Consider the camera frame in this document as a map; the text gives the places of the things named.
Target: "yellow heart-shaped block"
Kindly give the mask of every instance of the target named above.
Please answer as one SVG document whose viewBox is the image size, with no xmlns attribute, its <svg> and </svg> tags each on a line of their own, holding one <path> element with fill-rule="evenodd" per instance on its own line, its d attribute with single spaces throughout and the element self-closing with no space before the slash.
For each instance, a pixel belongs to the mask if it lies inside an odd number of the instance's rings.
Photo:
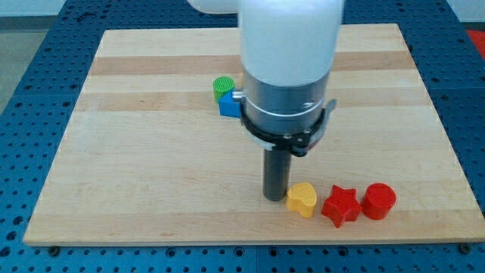
<svg viewBox="0 0 485 273">
<path fill-rule="evenodd" d="M 286 193 L 286 207 L 297 211 L 305 218 L 313 216 L 317 205 L 317 192 L 308 182 L 298 183 L 290 187 Z"/>
</svg>

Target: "blue cube block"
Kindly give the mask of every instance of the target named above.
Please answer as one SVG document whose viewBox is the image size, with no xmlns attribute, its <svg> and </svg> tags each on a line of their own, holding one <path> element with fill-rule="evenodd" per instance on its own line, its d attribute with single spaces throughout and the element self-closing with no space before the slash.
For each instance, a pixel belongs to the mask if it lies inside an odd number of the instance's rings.
<svg viewBox="0 0 485 273">
<path fill-rule="evenodd" d="M 220 115 L 232 118 L 241 118 L 240 107 L 240 103 L 234 101 L 232 91 L 226 93 L 221 99 L 219 99 Z"/>
</svg>

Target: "blue perforated table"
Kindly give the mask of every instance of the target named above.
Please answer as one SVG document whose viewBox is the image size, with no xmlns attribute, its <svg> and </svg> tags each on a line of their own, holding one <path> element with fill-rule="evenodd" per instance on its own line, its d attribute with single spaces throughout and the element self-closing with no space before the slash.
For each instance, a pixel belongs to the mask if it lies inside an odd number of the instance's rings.
<svg viewBox="0 0 485 273">
<path fill-rule="evenodd" d="M 450 7 L 348 0 L 345 24 L 398 23 L 482 210 L 485 63 Z M 0 117 L 1 272 L 485 271 L 485 243 L 386 246 L 31 248 L 21 241 L 106 29 L 235 27 L 185 1 L 70 1 Z"/>
</svg>

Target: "gray floor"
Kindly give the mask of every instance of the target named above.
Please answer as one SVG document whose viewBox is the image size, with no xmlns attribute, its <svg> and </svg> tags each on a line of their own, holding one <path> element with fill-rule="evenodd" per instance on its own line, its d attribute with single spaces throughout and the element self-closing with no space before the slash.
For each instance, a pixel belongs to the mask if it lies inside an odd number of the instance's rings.
<svg viewBox="0 0 485 273">
<path fill-rule="evenodd" d="M 46 30 L 0 32 L 0 114 L 46 34 Z"/>
</svg>

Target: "wood grain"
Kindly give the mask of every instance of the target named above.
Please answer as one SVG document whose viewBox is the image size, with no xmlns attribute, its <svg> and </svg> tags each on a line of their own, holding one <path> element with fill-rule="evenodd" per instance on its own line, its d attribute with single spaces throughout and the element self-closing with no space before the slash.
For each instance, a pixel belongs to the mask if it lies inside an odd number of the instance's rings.
<svg viewBox="0 0 485 273">
<path fill-rule="evenodd" d="M 485 221 L 395 24 L 342 26 L 320 143 L 295 158 L 311 182 L 302 218 L 261 190 L 261 148 L 221 117 L 211 82 L 242 86 L 237 29 L 105 32 L 24 241 L 33 246 L 444 243 L 485 240 Z M 333 184 L 398 196 L 386 219 L 336 229 Z"/>
</svg>

